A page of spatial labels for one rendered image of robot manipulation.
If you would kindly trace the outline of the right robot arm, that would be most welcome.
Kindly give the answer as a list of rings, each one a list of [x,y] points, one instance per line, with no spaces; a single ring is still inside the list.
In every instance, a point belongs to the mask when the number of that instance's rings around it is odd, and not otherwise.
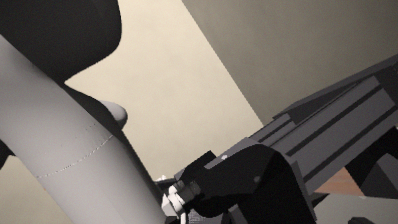
[[[120,125],[120,127],[123,129],[123,127],[125,126],[127,119],[128,119],[128,114],[127,114],[126,110],[122,106],[120,106],[116,103],[113,103],[113,102],[103,101],[103,100],[98,100],[98,101],[100,101],[103,105],[105,105],[108,108],[108,110],[111,112],[111,114],[113,114],[113,116],[115,117],[115,119],[118,122],[118,124]],[[17,157],[9,149],[9,147],[7,145],[5,145],[0,139],[0,170],[3,167],[3,165],[5,164],[9,155]],[[162,176],[162,178],[158,178],[158,180],[163,180],[163,179],[166,179],[166,177]],[[156,181],[158,181],[158,180],[156,180]]]

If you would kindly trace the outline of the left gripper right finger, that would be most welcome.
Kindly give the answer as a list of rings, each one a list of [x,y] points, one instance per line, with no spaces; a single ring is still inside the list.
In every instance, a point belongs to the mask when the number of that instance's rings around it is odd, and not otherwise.
[[[348,224],[375,224],[365,217],[352,217]]]

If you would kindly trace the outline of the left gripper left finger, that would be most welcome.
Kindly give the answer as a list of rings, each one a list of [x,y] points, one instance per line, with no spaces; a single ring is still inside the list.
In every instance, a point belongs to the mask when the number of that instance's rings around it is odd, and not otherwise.
[[[181,224],[181,219],[177,219],[177,216],[167,216],[164,224]]]

